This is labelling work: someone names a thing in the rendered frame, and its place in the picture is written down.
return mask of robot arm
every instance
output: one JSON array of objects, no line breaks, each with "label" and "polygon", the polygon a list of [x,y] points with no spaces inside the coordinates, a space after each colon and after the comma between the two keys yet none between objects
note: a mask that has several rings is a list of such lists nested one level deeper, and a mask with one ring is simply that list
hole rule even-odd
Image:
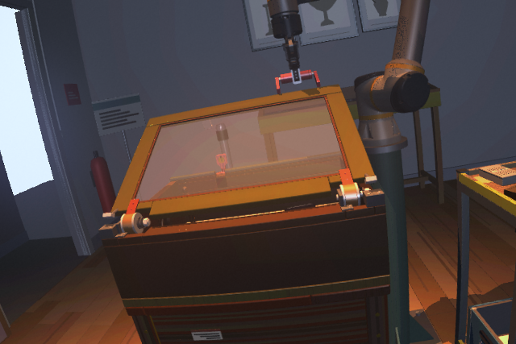
[{"label": "robot arm", "polygon": [[[299,78],[299,51],[295,36],[302,33],[298,5],[316,0],[267,0],[275,38],[285,39],[284,49],[294,83]],[[371,88],[364,90],[367,104],[359,106],[361,113],[416,111],[428,99],[428,80],[420,62],[427,30],[430,0],[402,0],[392,60],[385,66],[385,74],[376,77]],[[359,102],[360,90],[357,90]]]}]

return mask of bright window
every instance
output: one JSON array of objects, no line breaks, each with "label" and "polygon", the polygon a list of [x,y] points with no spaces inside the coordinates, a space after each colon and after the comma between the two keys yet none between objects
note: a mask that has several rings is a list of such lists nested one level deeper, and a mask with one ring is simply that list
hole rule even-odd
[{"label": "bright window", "polygon": [[14,195],[53,179],[32,101],[15,12],[0,6],[0,152]]}]

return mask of fire extinguisher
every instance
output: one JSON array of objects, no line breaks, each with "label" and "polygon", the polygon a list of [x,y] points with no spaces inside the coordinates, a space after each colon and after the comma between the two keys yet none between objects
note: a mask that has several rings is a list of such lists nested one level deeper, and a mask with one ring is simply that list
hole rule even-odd
[{"label": "fire extinguisher", "polygon": [[91,160],[91,172],[94,175],[95,187],[97,187],[98,198],[104,213],[110,213],[116,198],[113,182],[111,181],[110,170],[103,157],[98,156],[94,151],[94,158]]}]

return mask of picture frame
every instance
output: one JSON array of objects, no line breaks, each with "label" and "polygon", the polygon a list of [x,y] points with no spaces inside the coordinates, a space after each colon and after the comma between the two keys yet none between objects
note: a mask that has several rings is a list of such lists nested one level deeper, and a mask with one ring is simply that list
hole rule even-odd
[{"label": "picture frame", "polygon": [[353,0],[318,0],[299,5],[301,45],[320,44],[359,35]]},{"label": "picture frame", "polygon": [[267,0],[242,0],[251,51],[277,48],[285,41],[274,38]]},{"label": "picture frame", "polygon": [[402,0],[358,0],[362,32],[397,27]]}]

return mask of yellow table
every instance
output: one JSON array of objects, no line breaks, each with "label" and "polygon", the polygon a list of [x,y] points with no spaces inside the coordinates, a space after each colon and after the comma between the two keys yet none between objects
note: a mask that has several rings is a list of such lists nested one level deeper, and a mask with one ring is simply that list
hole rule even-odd
[{"label": "yellow table", "polygon": [[[502,164],[508,168],[516,167],[516,163]],[[459,254],[457,268],[457,310],[455,343],[466,343],[468,316],[468,276],[469,276],[469,198],[484,206],[512,227],[516,228],[516,201],[503,194],[502,187],[478,175],[478,168],[457,170],[457,208]],[[512,304],[509,344],[516,343],[516,302]]]},{"label": "yellow table", "polygon": [[[354,86],[342,88],[347,106],[352,113],[353,119],[358,119],[358,109],[356,107],[356,95]],[[427,103],[421,109],[430,108],[432,114],[432,130],[434,132],[434,157],[435,157],[435,175],[425,171],[422,157],[422,136],[421,121],[419,119],[419,110],[413,112],[414,131],[416,134],[416,154],[418,157],[418,177],[405,179],[405,184],[419,183],[419,187],[425,188],[425,182],[429,180],[439,193],[439,204],[444,203],[444,178],[443,178],[443,149],[441,146],[441,126],[439,122],[439,107],[441,106],[441,89],[430,84],[430,96]]]}]

